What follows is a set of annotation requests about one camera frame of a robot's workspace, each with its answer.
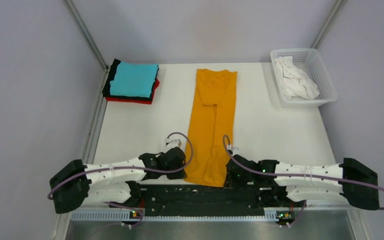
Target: cable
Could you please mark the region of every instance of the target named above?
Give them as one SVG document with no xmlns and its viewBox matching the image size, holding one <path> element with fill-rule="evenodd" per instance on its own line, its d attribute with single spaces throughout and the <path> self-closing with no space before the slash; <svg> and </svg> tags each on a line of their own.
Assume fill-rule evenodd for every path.
<svg viewBox="0 0 384 240">
<path fill-rule="evenodd" d="M 192 161 L 192 157 L 194 156 L 194 148 L 192 147 L 192 143 L 191 143 L 191 140 L 189 140 L 189 138 L 181 133 L 181 132 L 178 132 L 178 131 L 175 131 L 175 132 L 172 132 L 170 133 L 167 138 L 170 138 L 172 135 L 181 135 L 183 136 L 186 140 L 187 140 L 187 143 L 189 144 L 190 146 L 190 157 L 189 157 L 189 160 L 186 162 L 186 164 L 178 169 L 175 169 L 175 170 L 158 170 L 158 169 L 152 169 L 152 168 L 148 168 L 148 167 L 140 167 L 140 166 L 116 166 L 114 167 L 113 169 L 114 170 L 121 170 L 121 169 L 137 169 L 137 170 L 145 170 L 145 171 L 149 171 L 149 172 L 155 172 L 155 173 L 160 173 L 160 174 L 172 174 L 172 173 L 176 173 L 176 172 L 179 172 L 179 171 L 182 171 L 183 169 L 185 169 Z M 83 176 L 83 175 L 87 175 L 87 174 L 92 174 L 92 173 L 97 173 L 97 172 L 105 172 L 105 171 L 110 171 L 111 169 L 109 167 L 105 167 L 105 168 L 99 168 L 99 169 L 93 169 L 93 170 L 88 170 L 88 171 L 84 171 L 84 172 L 80 172 L 80 173 L 77 173 L 77 174 L 74 174 L 73 176 L 65 179 L 64 181 L 60 182 L 58 185 L 56 185 L 54 188 L 52 188 L 52 190 L 48 193 L 47 195 L 47 199 L 49 200 L 53 200 L 53 197 L 52 197 L 52 194 L 55 193 L 56 190 L 58 190 L 61 186 L 63 186 L 64 184 L 72 181 L 73 179 L 76 179 L 80 176 Z"/>
<path fill-rule="evenodd" d="M 306 177 L 307 175 L 306 174 L 301 174 L 301 173 L 271 173 L 271 172 L 260 172 L 260 171 L 256 171 L 256 170 L 253 170 L 249 167 L 246 167 L 244 165 L 242 165 L 240 162 L 238 162 L 233 156 L 232 154 L 229 152 L 228 150 L 228 147 L 226 146 L 226 142 L 225 142 L 225 139 L 227 139 L 227 143 L 230 145 L 230 139 L 229 139 L 229 136 L 227 136 L 226 134 L 223 136 L 223 147 L 224 147 L 224 150 L 226 151 L 227 155 L 230 157 L 230 159 L 236 163 L 239 167 L 251 172 L 251 173 L 254 173 L 254 174 L 258 174 L 258 175 L 264 175 L 264 176 L 270 176 L 270 177 Z M 384 187 L 381 187 L 381 186 L 377 186 L 377 185 L 374 185 L 374 184 L 370 184 L 370 183 L 366 183 L 366 182 L 362 182 L 362 181 L 356 181 L 356 180 L 350 180 L 350 179 L 343 179 L 343 178 L 336 178 L 336 177 L 331 177 L 331 176 L 322 176 L 322 175 L 312 175 L 311 176 L 312 178 L 317 178 L 317 179 L 327 179 L 327 180 L 332 180 L 332 181 L 338 181 L 338 182 L 343 182 L 343 183 L 349 183 L 349 184 L 356 184 L 356 185 L 361 185 L 361 186 L 365 186 L 365 187 L 369 187 L 369 188 L 373 188 L 373 189 L 376 189 L 376 190 L 380 190 L 382 192 L 384 192 Z M 298 216 L 296 217 L 295 221 L 291 222 L 289 224 L 289 227 L 291 227 L 296 221 L 297 219 L 301 216 L 301 213 L 303 212 L 304 208 L 306 207 L 306 203 L 307 203 L 307 200 L 305 201 L 304 205 L 302 205 L 302 208 L 301 210 L 299 211 L 298 213 Z"/>
<path fill-rule="evenodd" d="M 168 136 L 167 136 L 167 139 L 170 138 L 172 135 L 181 135 L 183 136 L 187 143 L 189 144 L 190 146 L 190 157 L 189 157 L 189 160 L 185 163 L 184 166 L 178 168 L 178 169 L 175 169 L 175 170 L 158 170 L 158 169 L 152 169 L 152 168 L 148 168 L 148 167 L 139 167 L 139 166 L 116 166 L 114 167 L 113 169 L 114 170 L 121 170 L 121 169 L 137 169 L 137 170 L 144 170 L 144 171 L 149 171 L 149 172 L 155 172 L 155 173 L 160 173 L 160 174 L 172 174 L 172 173 L 176 173 L 176 172 L 179 172 L 179 171 L 182 171 L 183 169 L 185 169 L 192 161 L 192 158 L 194 156 L 194 148 L 192 147 L 192 143 L 191 143 L 191 140 L 189 140 L 189 138 L 181 133 L 181 132 L 178 132 L 178 131 L 175 131 L 175 132 L 172 132 L 170 133 Z M 87 175 L 87 174 L 92 174 L 92 173 L 96 173 L 96 172 L 105 172 L 105 171 L 110 171 L 111 169 L 109 167 L 105 167 L 105 168 L 99 168 L 99 169 L 94 169 L 94 170 L 88 170 L 88 171 L 84 171 L 84 172 L 80 172 L 80 173 L 77 173 L 77 174 L 74 174 L 73 176 L 65 179 L 64 181 L 60 182 L 58 185 L 56 185 L 54 188 L 51 189 L 51 191 L 48 193 L 47 195 L 47 199 L 49 200 L 53 200 L 53 196 L 52 194 L 55 193 L 56 190 L 58 190 L 59 188 L 61 188 L 64 184 L 72 181 L 73 179 L 76 179 L 80 176 L 83 176 L 83 175 Z M 142 220 L 144 219 L 144 212 L 139 208 L 139 209 L 136 209 L 136 208 L 132 208 L 132 207 L 129 207 L 129 206 L 124 206 L 124 205 L 119 205 L 119 204 L 115 204 L 115 203 L 112 203 L 112 202 L 104 202 L 105 204 L 108 204 L 110 206 L 113 206 L 113 207 L 116 207 L 116 208 L 120 208 L 120 209 L 128 209 L 128 210 L 131 210 L 131 211 L 138 211 L 140 212 L 140 219 L 138 222 L 136 222 L 135 224 L 133 225 L 130 225 L 129 228 L 134 228 L 136 227 L 137 225 L 139 225 Z M 97 233 L 98 231 L 100 231 L 101 229 L 104 229 L 104 228 L 107 228 L 107 227 L 110 227 L 110 226 L 113 226 L 113 225 L 119 225 L 120 223 L 119 222 L 113 222 L 113 223 L 110 223 L 108 225 L 105 225 L 103 227 L 100 227 L 97 231 L 93 232 L 93 234 Z"/>
</svg>

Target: orange pants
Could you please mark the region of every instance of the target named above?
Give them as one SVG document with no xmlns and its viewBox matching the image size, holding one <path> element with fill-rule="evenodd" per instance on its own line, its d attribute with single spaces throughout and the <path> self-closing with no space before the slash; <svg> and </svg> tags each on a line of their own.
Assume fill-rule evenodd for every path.
<svg viewBox="0 0 384 240">
<path fill-rule="evenodd" d="M 223 187 L 229 157 L 223 147 L 223 135 L 233 139 L 238 73 L 198 69 L 195 97 L 187 133 L 193 146 L 193 159 L 185 168 L 185 181 Z M 186 156 L 191 149 L 186 146 Z"/>
</svg>

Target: white table surface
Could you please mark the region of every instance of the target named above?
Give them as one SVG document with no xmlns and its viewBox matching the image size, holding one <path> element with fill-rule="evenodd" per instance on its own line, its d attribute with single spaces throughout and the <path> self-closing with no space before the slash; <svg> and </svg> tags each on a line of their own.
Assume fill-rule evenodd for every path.
<svg viewBox="0 0 384 240">
<path fill-rule="evenodd" d="M 93 164 L 127 161 L 164 149 L 171 132 L 188 133 L 197 69 L 237 71 L 233 145 L 248 160 L 331 165 L 335 159 L 317 107 L 283 108 L 272 64 L 160 64 L 152 105 L 109 101 Z M 186 141 L 179 136 L 184 149 Z M 161 177 L 154 184 L 183 184 Z"/>
</svg>

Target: metal pole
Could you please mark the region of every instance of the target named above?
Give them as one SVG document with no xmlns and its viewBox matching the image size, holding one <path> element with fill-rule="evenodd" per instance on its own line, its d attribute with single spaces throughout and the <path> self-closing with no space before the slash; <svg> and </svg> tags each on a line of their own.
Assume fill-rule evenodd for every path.
<svg viewBox="0 0 384 240">
<path fill-rule="evenodd" d="M 107 64 L 105 63 L 104 58 L 101 55 L 101 52 L 99 51 L 97 45 L 95 44 L 91 34 L 89 33 L 88 28 L 86 27 L 85 23 L 82 20 L 82 17 L 80 16 L 79 12 L 77 11 L 76 6 L 74 5 L 72 0 L 63 0 L 65 4 L 67 5 L 68 10 L 70 11 L 71 15 L 74 17 L 74 21 L 77 24 L 78 28 L 80 29 L 80 32 L 82 33 L 83 37 L 86 39 L 87 44 L 89 45 L 90 49 L 92 50 L 93 54 L 95 55 L 96 59 L 98 60 L 101 67 L 105 70 L 108 68 Z"/>
<path fill-rule="evenodd" d="M 311 48 L 313 48 L 313 49 L 319 48 L 320 44 L 322 43 L 323 39 L 325 38 L 326 34 L 329 32 L 329 30 L 332 27 L 332 24 L 334 23 L 335 19 L 337 18 L 338 13 L 344 7 L 344 4 L 346 2 L 347 2 L 347 0 L 336 0 L 335 5 L 332 8 L 332 11 L 330 11 L 329 16 L 327 17 L 326 21 L 323 24 L 323 27 L 321 28 L 321 30 L 318 33 L 317 37 L 315 38 L 313 44 L 311 45 Z"/>
</svg>

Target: white laundry basket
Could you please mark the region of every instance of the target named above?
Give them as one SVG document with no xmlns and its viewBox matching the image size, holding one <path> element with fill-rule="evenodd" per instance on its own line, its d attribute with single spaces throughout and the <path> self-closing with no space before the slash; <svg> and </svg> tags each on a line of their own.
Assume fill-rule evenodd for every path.
<svg viewBox="0 0 384 240">
<path fill-rule="evenodd" d="M 280 103 L 286 108 L 294 107 L 318 107 L 338 99 L 338 93 L 332 84 L 331 75 L 326 67 L 322 55 L 314 48 L 285 48 L 270 52 L 271 64 L 276 78 L 277 92 Z M 302 69 L 314 81 L 320 95 L 313 100 L 307 100 L 296 96 L 287 99 L 281 89 L 282 71 L 275 66 L 275 59 L 280 57 L 292 57 L 293 64 Z"/>
</svg>

